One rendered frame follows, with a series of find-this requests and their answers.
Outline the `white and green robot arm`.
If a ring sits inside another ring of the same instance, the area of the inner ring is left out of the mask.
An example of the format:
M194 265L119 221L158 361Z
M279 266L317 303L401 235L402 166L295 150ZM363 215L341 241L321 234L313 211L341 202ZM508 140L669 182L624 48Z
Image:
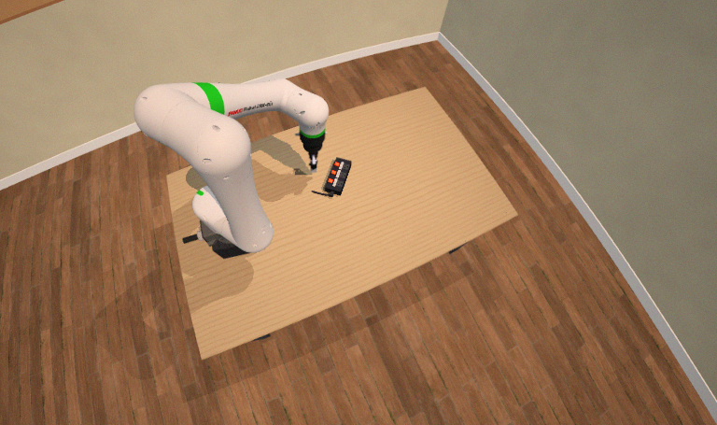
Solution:
M250 253L271 244L274 228L256 190L250 139L237 121L267 111L297 121L300 132L295 136L305 146L324 142L326 101L284 78L249 84L158 84L136 98L139 129L179 154L207 185L192 200L201 230L184 237L184 244L199 239L212 247L219 240Z

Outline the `black power strip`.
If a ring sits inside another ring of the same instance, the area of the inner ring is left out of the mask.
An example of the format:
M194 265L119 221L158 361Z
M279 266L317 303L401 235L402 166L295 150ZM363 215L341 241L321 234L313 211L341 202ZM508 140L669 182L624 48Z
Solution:
M351 163L352 161L336 157L325 186L325 191L330 192L330 194L317 191L312 192L329 197L333 197L334 194L341 195L351 168Z

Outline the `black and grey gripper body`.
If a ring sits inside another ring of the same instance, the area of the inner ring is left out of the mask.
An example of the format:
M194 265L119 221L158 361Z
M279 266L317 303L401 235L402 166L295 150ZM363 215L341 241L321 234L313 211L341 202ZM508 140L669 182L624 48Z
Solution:
M323 143L322 143L323 144ZM322 144L318 147L307 147L303 144L303 148L311 154L311 158L313 158L313 155L316 157L316 153L319 152L322 149Z

